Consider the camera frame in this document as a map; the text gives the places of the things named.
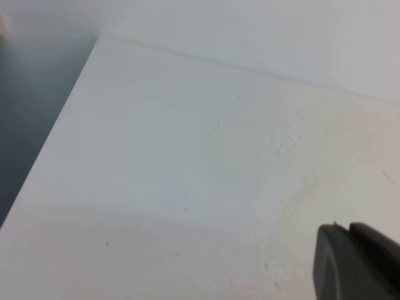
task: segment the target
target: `black object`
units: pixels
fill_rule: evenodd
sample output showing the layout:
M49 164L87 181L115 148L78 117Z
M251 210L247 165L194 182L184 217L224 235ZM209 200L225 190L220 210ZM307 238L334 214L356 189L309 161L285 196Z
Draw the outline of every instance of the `black object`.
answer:
M318 300L400 300L400 245L363 223L318 229Z

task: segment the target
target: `white panel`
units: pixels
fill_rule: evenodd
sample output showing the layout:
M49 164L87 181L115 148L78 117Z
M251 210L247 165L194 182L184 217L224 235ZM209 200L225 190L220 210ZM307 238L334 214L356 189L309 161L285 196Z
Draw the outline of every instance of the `white panel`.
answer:
M312 299L316 230L400 240L400 107L101 39L1 229L4 299Z

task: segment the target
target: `speck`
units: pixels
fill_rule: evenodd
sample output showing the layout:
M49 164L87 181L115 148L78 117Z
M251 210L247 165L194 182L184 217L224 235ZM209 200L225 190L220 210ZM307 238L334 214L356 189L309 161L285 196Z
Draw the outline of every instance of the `speck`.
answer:
M275 287L276 287L276 289L277 289L278 291L281 290L281 286L279 285L279 283L277 283L276 281L274 281L274 285L275 285Z

